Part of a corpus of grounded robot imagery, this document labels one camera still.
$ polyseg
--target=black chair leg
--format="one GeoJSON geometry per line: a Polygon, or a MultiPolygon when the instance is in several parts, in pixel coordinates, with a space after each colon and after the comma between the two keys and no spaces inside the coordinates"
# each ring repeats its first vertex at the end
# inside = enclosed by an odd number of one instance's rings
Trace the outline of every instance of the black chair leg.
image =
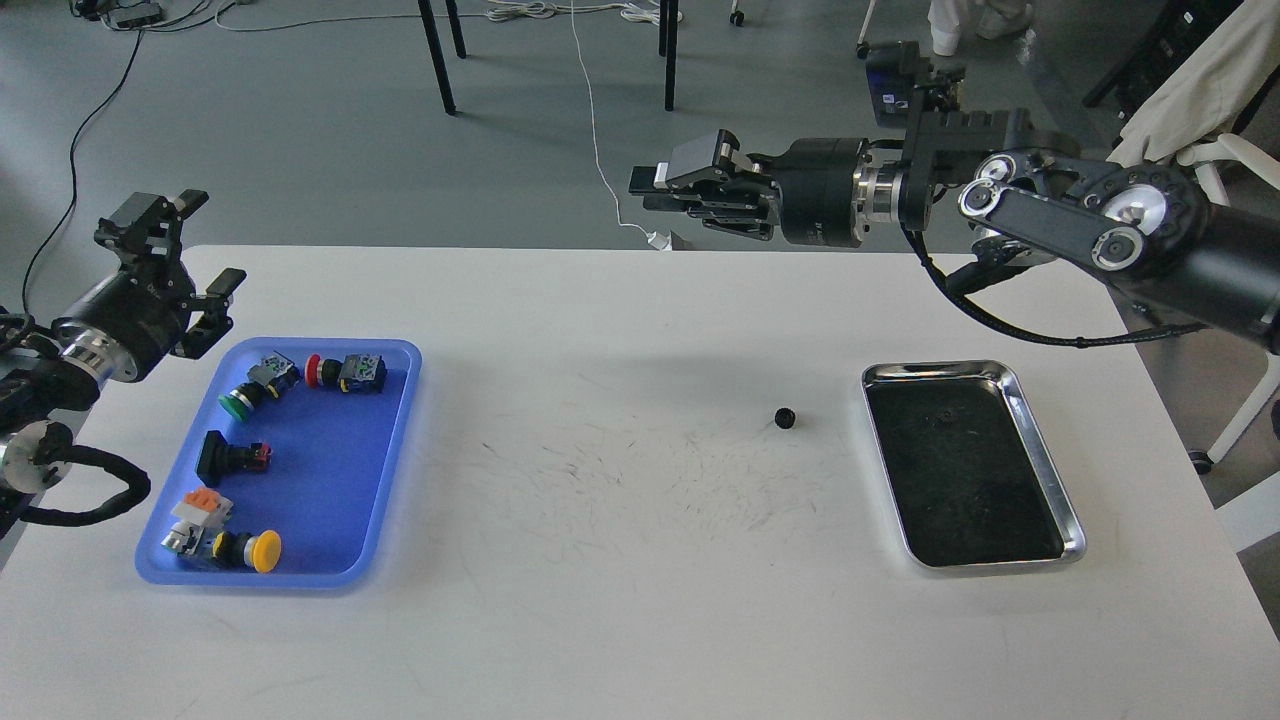
{"type": "Polygon", "coordinates": [[[658,56],[667,56],[667,5],[671,0],[658,3],[658,56]]]}
{"type": "Polygon", "coordinates": [[[462,23],[458,22],[457,0],[444,0],[444,9],[449,13],[449,29],[453,32],[453,51],[458,58],[467,56],[467,44],[462,41],[462,23]]]}
{"type": "Polygon", "coordinates": [[[444,102],[445,113],[456,115],[458,109],[453,105],[453,88],[449,87],[449,70],[444,67],[444,50],[440,49],[440,33],[435,29],[431,0],[417,0],[417,9],[422,13],[422,29],[426,31],[426,46],[431,50],[435,82],[440,86],[440,102],[444,102]]]}
{"type": "Polygon", "coordinates": [[[676,35],[680,28],[680,0],[667,0],[667,97],[663,106],[676,108],[676,35]]]}

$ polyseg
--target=yellow mushroom button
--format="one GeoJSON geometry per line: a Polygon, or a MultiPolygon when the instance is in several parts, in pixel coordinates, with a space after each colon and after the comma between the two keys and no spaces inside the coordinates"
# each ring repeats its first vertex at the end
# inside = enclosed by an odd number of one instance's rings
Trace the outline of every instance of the yellow mushroom button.
{"type": "Polygon", "coordinates": [[[253,538],[253,547],[250,550],[250,560],[259,573],[270,573],[275,564],[280,561],[280,536],[275,530],[266,530],[253,538]]]}

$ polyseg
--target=wheel caster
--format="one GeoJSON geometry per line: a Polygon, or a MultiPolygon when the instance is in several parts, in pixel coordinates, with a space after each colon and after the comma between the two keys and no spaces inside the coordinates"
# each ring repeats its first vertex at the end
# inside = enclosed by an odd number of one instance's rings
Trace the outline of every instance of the wheel caster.
{"type": "Polygon", "coordinates": [[[1187,457],[1192,460],[1197,475],[1207,475],[1213,469],[1213,461],[1208,459],[1208,452],[1203,450],[1189,450],[1187,457]]]}

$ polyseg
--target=white cable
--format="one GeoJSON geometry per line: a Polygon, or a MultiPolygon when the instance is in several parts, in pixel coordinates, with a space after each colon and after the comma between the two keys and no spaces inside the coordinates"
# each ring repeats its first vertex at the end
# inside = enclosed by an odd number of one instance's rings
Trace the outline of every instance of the white cable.
{"type": "MultiPolygon", "coordinates": [[[[603,10],[620,10],[622,19],[632,23],[653,23],[658,24],[658,1],[648,0],[650,6],[643,6],[639,3],[608,3],[604,5],[584,5],[581,8],[570,5],[557,5],[556,3],[515,3],[511,0],[488,0],[489,4],[497,5],[497,8],[490,8],[484,13],[458,13],[460,18],[488,18],[492,22],[502,23],[507,20],[513,20],[517,18],[536,18],[548,19],[557,15],[572,15],[577,13],[599,13],[603,10]]],[[[306,27],[321,23],[346,23],[352,20],[387,20],[387,19],[404,19],[404,18],[421,18],[419,13],[401,13],[393,15],[348,15],[340,18],[320,18],[314,20],[301,20],[296,23],[288,23],[282,26],[271,27],[230,27],[223,24],[223,15],[228,10],[238,5],[237,0],[227,0],[227,3],[214,13],[214,24],[223,29],[232,32],[270,32],[276,29],[291,29],[296,27],[306,27]]],[[[436,18],[447,18],[448,15],[435,15],[436,18]]],[[[684,13],[680,14],[677,22],[684,19],[684,13]]]]}
{"type": "Polygon", "coordinates": [[[568,6],[568,24],[573,28],[573,45],[577,46],[577,64],[582,68],[582,78],[586,81],[586,101],[591,108],[591,150],[595,152],[595,169],[600,173],[600,182],[604,183],[605,190],[613,196],[613,211],[617,215],[620,228],[635,228],[648,237],[650,245],[658,233],[646,231],[645,228],[635,223],[622,222],[622,202],[618,200],[618,193],[613,191],[613,186],[609,184],[609,178],[604,176],[604,167],[600,165],[600,141],[595,132],[595,92],[591,90],[591,76],[586,72],[586,61],[582,59],[582,41],[577,36],[577,13],[573,9],[573,0],[570,0],[568,6]]]}
{"type": "Polygon", "coordinates": [[[582,5],[576,3],[558,5],[556,3],[516,3],[513,0],[489,0],[490,8],[484,15],[495,23],[504,23],[518,18],[534,18],[545,20],[557,15],[575,15],[586,13],[599,13],[602,10],[620,10],[622,19],[632,23],[658,24],[658,1],[648,0],[648,5],[640,3],[605,3],[603,5],[582,5]]]}

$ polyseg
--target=blue tray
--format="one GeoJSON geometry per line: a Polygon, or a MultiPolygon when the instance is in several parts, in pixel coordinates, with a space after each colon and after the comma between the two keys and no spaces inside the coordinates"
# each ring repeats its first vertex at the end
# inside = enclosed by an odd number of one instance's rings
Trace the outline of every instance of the blue tray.
{"type": "Polygon", "coordinates": [[[228,350],[138,539],[138,575],[157,584],[246,588],[335,588],[358,578],[378,547],[421,365],[422,354],[401,340],[257,337],[228,350]],[[279,401],[264,401],[246,421],[234,420],[218,396],[243,383],[244,373],[273,351],[300,372],[312,352],[338,360],[380,354],[387,382],[380,395],[343,395],[300,382],[279,401]],[[271,446],[265,473],[227,475],[216,488],[236,503],[229,530],[280,534],[284,550],[270,573],[206,568],[160,546],[177,521],[170,510],[201,487],[196,460],[206,430],[221,430],[232,445],[271,446]]]}

